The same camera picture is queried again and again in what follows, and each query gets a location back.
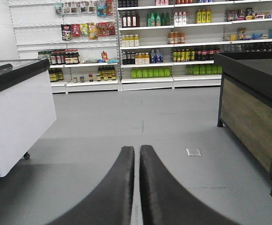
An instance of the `bottle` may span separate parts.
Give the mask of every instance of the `bottle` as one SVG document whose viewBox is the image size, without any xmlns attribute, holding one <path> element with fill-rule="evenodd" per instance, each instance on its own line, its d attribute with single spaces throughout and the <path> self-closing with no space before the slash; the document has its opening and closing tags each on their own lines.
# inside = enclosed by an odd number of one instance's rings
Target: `bottle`
<svg viewBox="0 0 272 225">
<path fill-rule="evenodd" d="M 161 15 L 161 26 L 166 26 L 166 17 L 164 13 Z"/>
<path fill-rule="evenodd" d="M 149 53 L 145 53 L 145 64 L 149 64 Z"/>
<path fill-rule="evenodd" d="M 126 14 L 125 12 L 122 13 L 122 22 L 121 22 L 121 26 L 124 28 L 124 27 L 127 27 L 127 20 L 126 20 Z"/>
<path fill-rule="evenodd" d="M 168 44 L 173 45 L 174 44 L 174 32 L 169 32 L 168 33 Z"/>
<path fill-rule="evenodd" d="M 174 25 L 178 25 L 178 12 L 174 13 Z"/>
<path fill-rule="evenodd" d="M 207 23 L 211 23 L 212 22 L 212 13 L 211 13 L 210 9 L 208 9 L 207 12 L 206 12 L 206 22 Z"/>
<path fill-rule="evenodd" d="M 166 13 L 166 19 L 165 19 L 165 21 L 166 21 L 166 26 L 170 26 L 170 16 L 169 16 L 169 13 Z"/>
<path fill-rule="evenodd" d="M 182 22 L 183 25 L 186 25 L 187 24 L 187 14 L 186 12 L 184 11 L 183 12 L 183 22 Z"/>
<path fill-rule="evenodd" d="M 122 64 L 127 65 L 127 56 L 126 52 L 122 52 Z"/>
<path fill-rule="evenodd" d="M 138 34 L 135 34 L 135 47 L 139 47 L 140 45 L 140 39 L 139 39 L 139 35 Z"/>
<path fill-rule="evenodd" d="M 204 9 L 201 13 L 201 23 L 206 23 L 206 11 Z"/>
<path fill-rule="evenodd" d="M 130 11 L 127 12 L 126 23 L 127 23 L 127 27 L 131 27 L 132 26 L 132 17 L 131 17 Z"/>
<path fill-rule="evenodd" d="M 151 53 L 150 53 L 150 63 L 155 63 L 154 57 L 155 57 L 155 52 L 154 52 L 154 50 L 152 49 L 152 50 L 151 50 Z"/>
<path fill-rule="evenodd" d="M 135 47 L 134 35 L 130 35 L 129 42 L 130 42 L 130 47 Z"/>
<path fill-rule="evenodd" d="M 130 36 L 129 36 L 129 35 L 126 35 L 126 36 L 125 36 L 125 46 L 126 46 L 126 47 L 131 47 L 131 46 L 130 46 Z"/>
<path fill-rule="evenodd" d="M 178 32 L 174 32 L 174 44 L 178 44 Z"/>
<path fill-rule="evenodd" d="M 183 24 L 183 14 L 182 12 L 178 12 L 178 25 Z"/>
<path fill-rule="evenodd" d="M 159 14 L 159 13 L 157 13 L 157 15 L 156 15 L 155 25 L 156 25 L 157 27 L 160 27 L 160 26 L 161 26 L 161 17 L 160 17 L 160 14 Z"/>
<path fill-rule="evenodd" d="M 181 43 L 181 44 L 184 44 L 184 33 L 181 32 L 181 33 L 180 33 L 180 36 L 181 36 L 181 41 L 180 41 L 180 43 Z"/>
<path fill-rule="evenodd" d="M 196 23 L 201 23 L 201 10 L 196 13 Z"/>
</svg>

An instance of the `white bottle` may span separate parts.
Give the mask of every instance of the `white bottle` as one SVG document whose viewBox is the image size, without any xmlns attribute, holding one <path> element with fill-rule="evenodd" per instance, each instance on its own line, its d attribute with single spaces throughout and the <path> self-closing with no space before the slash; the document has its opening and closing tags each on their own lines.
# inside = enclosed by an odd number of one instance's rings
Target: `white bottle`
<svg viewBox="0 0 272 225">
<path fill-rule="evenodd" d="M 135 34 L 135 47 L 139 47 L 139 45 L 140 45 L 139 36 L 138 36 L 138 34 Z"/>
<path fill-rule="evenodd" d="M 174 25 L 178 25 L 178 13 L 174 13 Z"/>
<path fill-rule="evenodd" d="M 126 38 L 125 38 L 125 35 L 122 35 L 122 38 L 121 38 L 121 47 L 126 47 Z"/>
<path fill-rule="evenodd" d="M 187 13 L 184 11 L 183 12 L 183 25 L 187 24 Z"/>
<path fill-rule="evenodd" d="M 126 46 L 126 47 L 131 47 L 131 46 L 130 46 L 130 36 L 129 36 L 129 35 L 126 35 L 126 36 L 125 36 L 125 46 Z"/>
<path fill-rule="evenodd" d="M 178 12 L 178 25 L 183 24 L 183 14 L 182 12 Z"/>
</svg>

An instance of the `store shelf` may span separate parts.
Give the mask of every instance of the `store shelf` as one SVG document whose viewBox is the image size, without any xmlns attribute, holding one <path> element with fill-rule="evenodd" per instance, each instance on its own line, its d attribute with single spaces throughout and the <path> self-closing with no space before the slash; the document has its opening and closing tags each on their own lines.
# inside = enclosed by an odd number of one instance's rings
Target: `store shelf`
<svg viewBox="0 0 272 225">
<path fill-rule="evenodd" d="M 173 80 L 174 88 L 221 85 L 221 75 L 176 75 Z"/>
<path fill-rule="evenodd" d="M 232 21 L 232 24 L 236 24 L 236 23 L 256 23 L 256 22 L 271 22 L 272 18 L 270 19 L 255 19 L 255 20 L 239 20 L 239 21 Z"/>
<path fill-rule="evenodd" d="M 74 83 L 69 82 L 66 84 L 67 92 L 76 92 L 76 91 L 95 91 L 95 90 L 118 90 L 119 80 L 112 81 L 93 81 L 93 82 L 84 82 L 84 83 Z"/>
<path fill-rule="evenodd" d="M 124 30 L 151 30 L 151 29 L 167 29 L 167 28 L 174 28 L 173 25 L 171 26 L 155 26 L 155 27 L 128 27 L 128 28 L 119 28 L 120 31 Z"/>
<path fill-rule="evenodd" d="M 128 65 L 121 65 L 121 68 L 137 68 L 137 67 L 169 67 L 173 66 L 173 62 L 163 62 L 163 63 L 149 63 L 149 64 L 128 64 Z"/>
<path fill-rule="evenodd" d="M 122 90 L 147 90 L 160 88 L 173 88 L 172 77 L 154 77 L 131 79 L 123 78 L 121 80 Z"/>
<path fill-rule="evenodd" d="M 245 44 L 245 43 L 258 43 L 258 42 L 272 42 L 272 39 L 252 39 L 245 41 L 230 41 L 231 44 Z"/>
<path fill-rule="evenodd" d="M 174 66 L 180 65 L 194 65 L 194 64 L 213 64 L 214 60 L 207 60 L 207 61 L 191 61 L 191 62 L 174 62 Z"/>
<path fill-rule="evenodd" d="M 171 48 L 174 47 L 174 45 L 164 44 L 164 45 L 142 45 L 138 47 L 120 47 L 121 50 L 127 50 L 127 49 L 146 49 L 146 48 Z"/>
<path fill-rule="evenodd" d="M 207 23 L 190 23 L 185 25 L 174 25 L 174 27 L 200 27 L 200 26 L 218 26 L 218 25 L 229 25 L 232 22 L 207 22 Z"/>
<path fill-rule="evenodd" d="M 139 10 L 139 9 L 155 9 L 155 8 L 173 8 L 174 5 L 166 5 L 166 6 L 138 6 L 138 7 L 121 7 L 117 8 L 118 11 L 124 11 L 124 10 Z"/>
</svg>

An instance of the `plastic bottle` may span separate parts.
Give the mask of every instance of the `plastic bottle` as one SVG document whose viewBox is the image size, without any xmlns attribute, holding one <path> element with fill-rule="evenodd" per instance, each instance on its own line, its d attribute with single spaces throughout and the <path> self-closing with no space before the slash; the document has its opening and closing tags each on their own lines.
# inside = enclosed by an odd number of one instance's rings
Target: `plastic bottle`
<svg viewBox="0 0 272 225">
<path fill-rule="evenodd" d="M 211 23 L 212 22 L 212 13 L 211 13 L 210 9 L 208 9 L 207 12 L 206 12 L 206 22 L 207 23 Z"/>
<path fill-rule="evenodd" d="M 178 25 L 182 25 L 182 24 L 183 24 L 183 13 L 178 12 Z"/>
<path fill-rule="evenodd" d="M 138 34 L 135 34 L 135 47 L 138 47 L 140 45 L 140 38 Z"/>
<path fill-rule="evenodd" d="M 154 52 L 154 50 L 152 49 L 152 50 L 151 50 L 151 53 L 150 53 L 150 63 L 155 63 L 154 57 L 155 57 L 155 52 Z"/>
<path fill-rule="evenodd" d="M 201 10 L 196 13 L 196 23 L 201 23 Z"/>
<path fill-rule="evenodd" d="M 206 11 L 204 9 L 201 12 L 201 23 L 206 23 Z"/>
<path fill-rule="evenodd" d="M 130 35 L 129 42 L 130 42 L 130 47 L 135 47 L 134 35 Z"/>
<path fill-rule="evenodd" d="M 156 25 L 157 27 L 160 27 L 160 26 L 162 25 L 161 17 L 160 17 L 160 14 L 159 14 L 159 13 L 157 13 L 157 15 L 156 15 L 155 25 Z"/>
<path fill-rule="evenodd" d="M 169 13 L 166 13 L 166 26 L 170 26 L 170 16 L 169 16 Z"/>
<path fill-rule="evenodd" d="M 174 25 L 178 25 L 178 12 L 174 13 Z"/>
</svg>

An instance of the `yellow bottle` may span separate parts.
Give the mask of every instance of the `yellow bottle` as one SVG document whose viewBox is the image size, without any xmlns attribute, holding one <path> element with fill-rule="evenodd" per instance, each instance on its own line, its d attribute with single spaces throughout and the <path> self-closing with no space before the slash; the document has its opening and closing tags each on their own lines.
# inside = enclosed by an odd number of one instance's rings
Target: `yellow bottle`
<svg viewBox="0 0 272 225">
<path fill-rule="evenodd" d="M 201 13 L 201 23 L 206 23 L 206 11 L 204 9 Z"/>
<path fill-rule="evenodd" d="M 207 23 L 211 23 L 212 22 L 212 13 L 211 13 L 210 9 L 208 9 L 207 12 L 206 12 L 206 22 Z"/>
<path fill-rule="evenodd" d="M 196 23 L 201 23 L 201 11 L 200 11 L 200 9 L 196 13 Z"/>
</svg>

